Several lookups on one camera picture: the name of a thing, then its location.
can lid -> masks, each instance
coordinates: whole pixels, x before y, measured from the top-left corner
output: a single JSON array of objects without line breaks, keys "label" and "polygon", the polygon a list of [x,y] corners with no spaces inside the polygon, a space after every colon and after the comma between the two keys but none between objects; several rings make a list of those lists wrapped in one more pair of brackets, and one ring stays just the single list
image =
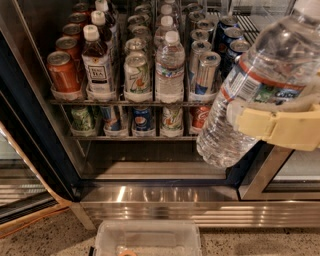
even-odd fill
[{"label": "can lid", "polygon": [[62,28],[64,34],[76,35],[81,33],[81,27],[79,24],[68,24]]},{"label": "can lid", "polygon": [[87,15],[81,12],[74,12],[69,16],[69,22],[71,23],[81,23],[87,20]]},{"label": "can lid", "polygon": [[226,36],[230,38],[240,38],[243,36],[244,32],[240,28],[230,27],[224,30]]},{"label": "can lid", "polygon": [[85,12],[89,10],[89,4],[87,3],[77,3],[72,7],[73,12]]},{"label": "can lid", "polygon": [[55,51],[48,55],[47,62],[52,66],[62,66],[68,63],[70,59],[71,59],[70,54],[63,51]]},{"label": "can lid", "polygon": [[207,41],[209,39],[209,33],[208,31],[205,31],[203,29],[195,29],[191,31],[190,37],[195,41],[198,41],[198,40]]},{"label": "can lid", "polygon": [[249,50],[250,44],[244,39],[238,39],[231,42],[229,47],[234,52],[243,53]]},{"label": "can lid", "polygon": [[173,18],[171,16],[163,16],[161,18],[161,26],[168,27],[172,26]]},{"label": "can lid", "polygon": [[161,6],[161,13],[163,15],[169,15],[172,13],[172,7],[171,5],[168,5],[168,4],[164,4]]},{"label": "can lid", "polygon": [[203,19],[197,22],[197,27],[203,30],[211,31],[214,29],[214,23],[211,20]]},{"label": "can lid", "polygon": [[87,41],[97,41],[99,39],[98,28],[95,25],[86,25],[83,28],[84,38]]},{"label": "can lid", "polygon": [[232,27],[238,23],[238,18],[235,16],[222,16],[220,22],[228,27]]},{"label": "can lid", "polygon": [[218,66],[221,61],[221,57],[216,52],[205,52],[201,54],[200,63],[205,66]]},{"label": "can lid", "polygon": [[195,52],[207,52],[211,51],[212,45],[208,41],[198,40],[192,43],[191,48]]},{"label": "can lid", "polygon": [[175,43],[179,41],[179,34],[176,31],[169,31],[166,33],[165,40],[168,43]]},{"label": "can lid", "polygon": [[106,24],[106,17],[102,11],[93,11],[91,13],[92,24],[101,26]]},{"label": "can lid", "polygon": [[313,18],[315,20],[320,20],[320,1],[319,0],[300,0],[298,1],[294,9],[305,14],[306,16]]},{"label": "can lid", "polygon": [[74,39],[71,36],[63,36],[56,41],[56,47],[62,50],[68,50],[75,47],[77,43],[78,43],[77,39]]},{"label": "can lid", "polygon": [[95,1],[95,6],[97,11],[101,11],[101,12],[109,11],[108,2],[106,0]]}]

white bottle cap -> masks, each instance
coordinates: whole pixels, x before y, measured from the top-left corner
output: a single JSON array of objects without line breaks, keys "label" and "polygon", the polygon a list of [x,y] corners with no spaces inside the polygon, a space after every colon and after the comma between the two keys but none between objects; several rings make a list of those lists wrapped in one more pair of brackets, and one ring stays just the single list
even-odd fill
[{"label": "white bottle cap", "polygon": [[168,27],[172,26],[173,18],[171,16],[163,16],[161,18],[161,26]]},{"label": "white bottle cap", "polygon": [[310,18],[320,20],[320,0],[299,0],[294,9]]},{"label": "white bottle cap", "polygon": [[92,24],[101,26],[106,24],[106,17],[104,16],[104,13],[101,11],[93,11],[91,13],[91,21]]},{"label": "white bottle cap", "polygon": [[179,41],[179,34],[176,31],[169,31],[166,33],[165,39],[168,43],[175,43]]},{"label": "white bottle cap", "polygon": [[161,6],[161,13],[163,15],[169,15],[172,13],[172,7],[171,5],[168,5],[168,4],[164,4]]},{"label": "white bottle cap", "polygon": [[100,37],[98,28],[95,25],[84,26],[83,34],[87,41],[97,41]]},{"label": "white bottle cap", "polygon": [[97,0],[95,5],[97,11],[106,12],[109,10],[108,2],[106,0]]}]

clear plastic tray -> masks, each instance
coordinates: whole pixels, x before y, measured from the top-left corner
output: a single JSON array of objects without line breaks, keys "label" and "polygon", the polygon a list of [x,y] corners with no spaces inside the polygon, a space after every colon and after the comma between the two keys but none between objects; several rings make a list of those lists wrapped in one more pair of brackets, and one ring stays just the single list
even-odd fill
[{"label": "clear plastic tray", "polygon": [[95,256],[120,255],[201,256],[199,229],[193,221],[102,222],[95,241]]}]

terrazzo floor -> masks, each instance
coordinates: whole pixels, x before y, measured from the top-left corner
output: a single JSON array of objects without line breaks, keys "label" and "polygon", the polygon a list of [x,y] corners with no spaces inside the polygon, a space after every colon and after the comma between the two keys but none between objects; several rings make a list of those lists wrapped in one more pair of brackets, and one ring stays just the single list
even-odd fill
[{"label": "terrazzo floor", "polygon": [[[88,256],[96,231],[69,210],[0,240],[5,256]],[[200,229],[202,255],[320,255],[320,229]]]}]

water bottle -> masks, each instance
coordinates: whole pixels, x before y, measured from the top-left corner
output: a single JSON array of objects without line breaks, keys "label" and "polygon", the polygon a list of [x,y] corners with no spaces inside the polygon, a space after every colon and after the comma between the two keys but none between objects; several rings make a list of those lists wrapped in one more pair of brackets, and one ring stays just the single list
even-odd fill
[{"label": "water bottle", "polygon": [[173,19],[171,16],[163,16],[161,18],[161,26],[157,29],[154,34],[154,47],[155,50],[159,48],[159,46],[164,42],[166,33],[168,31],[177,31],[176,28],[173,27]]},{"label": "water bottle", "polygon": [[226,120],[235,98],[281,104],[292,100],[320,67],[320,0],[298,1],[291,16],[266,27],[240,57],[218,93],[197,150],[216,168],[236,164],[257,140],[235,132]]},{"label": "water bottle", "polygon": [[156,90],[161,94],[177,94],[183,91],[185,51],[179,33],[166,33],[164,44],[156,55]]}]

